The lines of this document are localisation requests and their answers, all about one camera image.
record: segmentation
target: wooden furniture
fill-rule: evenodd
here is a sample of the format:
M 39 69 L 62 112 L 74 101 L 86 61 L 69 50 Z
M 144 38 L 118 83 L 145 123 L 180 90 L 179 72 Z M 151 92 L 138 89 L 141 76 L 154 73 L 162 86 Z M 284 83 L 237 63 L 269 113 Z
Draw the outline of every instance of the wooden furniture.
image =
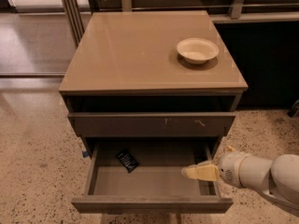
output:
M 203 65 L 177 43 L 201 37 L 220 53 Z M 82 213 L 223 213 L 217 183 L 182 177 L 211 160 L 247 84 L 205 11 L 93 14 L 60 93 L 92 165 Z M 140 165 L 116 159 L 127 148 Z

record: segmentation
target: floor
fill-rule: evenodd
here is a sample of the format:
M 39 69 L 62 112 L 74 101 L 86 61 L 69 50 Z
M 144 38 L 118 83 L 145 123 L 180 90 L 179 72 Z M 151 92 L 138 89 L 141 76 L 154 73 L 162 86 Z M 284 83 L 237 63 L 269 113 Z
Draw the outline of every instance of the floor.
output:
M 75 51 L 67 29 L 64 16 L 0 14 L 0 35 L 5 38 L 1 38 L 0 69 L 64 71 Z M 81 215 L 71 199 L 83 193 L 90 160 L 82 157 L 82 144 L 67 120 L 60 83 L 60 79 L 0 80 L 0 224 L 299 223 L 299 217 L 254 191 L 222 181 L 221 195 L 234 200 L 225 214 Z M 215 162 L 227 145 L 268 159 L 284 153 L 299 155 L 299 118 L 291 119 L 286 112 L 237 111 Z

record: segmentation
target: black object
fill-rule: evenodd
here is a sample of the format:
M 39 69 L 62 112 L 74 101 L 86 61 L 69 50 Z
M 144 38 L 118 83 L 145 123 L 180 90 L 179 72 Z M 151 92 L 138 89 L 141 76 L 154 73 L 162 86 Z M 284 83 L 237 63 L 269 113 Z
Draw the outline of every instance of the black object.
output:
M 91 8 L 91 13 L 97 12 L 100 9 L 100 1 L 99 0 L 88 0 Z
M 290 108 L 298 99 L 298 21 L 216 24 L 249 85 L 238 105 Z
M 82 156 L 83 156 L 83 158 L 87 158 L 89 156 L 88 152 L 86 150 L 82 151 Z
M 116 157 L 121 161 L 121 164 L 131 173 L 138 165 L 139 162 L 135 160 L 128 149 L 122 150 L 116 155 Z

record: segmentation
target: bottom drawer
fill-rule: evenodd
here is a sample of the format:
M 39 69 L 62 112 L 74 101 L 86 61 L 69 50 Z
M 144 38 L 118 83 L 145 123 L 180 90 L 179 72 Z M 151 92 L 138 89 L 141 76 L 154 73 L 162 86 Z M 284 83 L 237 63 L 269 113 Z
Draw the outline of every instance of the bottom drawer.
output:
M 116 155 L 128 149 L 139 162 L 128 173 Z M 216 182 L 190 180 L 181 168 L 210 159 L 198 141 L 102 141 L 93 151 L 80 213 L 224 213 L 232 204 Z

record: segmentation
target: drawer front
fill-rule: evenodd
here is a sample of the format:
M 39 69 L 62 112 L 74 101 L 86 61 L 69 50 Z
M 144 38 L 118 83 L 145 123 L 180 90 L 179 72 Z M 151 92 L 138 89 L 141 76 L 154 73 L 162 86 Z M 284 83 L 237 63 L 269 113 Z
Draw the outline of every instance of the drawer front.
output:
M 83 137 L 211 137 L 225 136 L 234 113 L 94 114 L 70 113 L 77 136 Z
M 131 172 L 115 155 L 126 148 L 139 162 Z M 210 160 L 207 144 L 195 141 L 106 141 L 95 146 L 80 213 L 224 213 L 217 182 L 190 180 L 181 168 Z

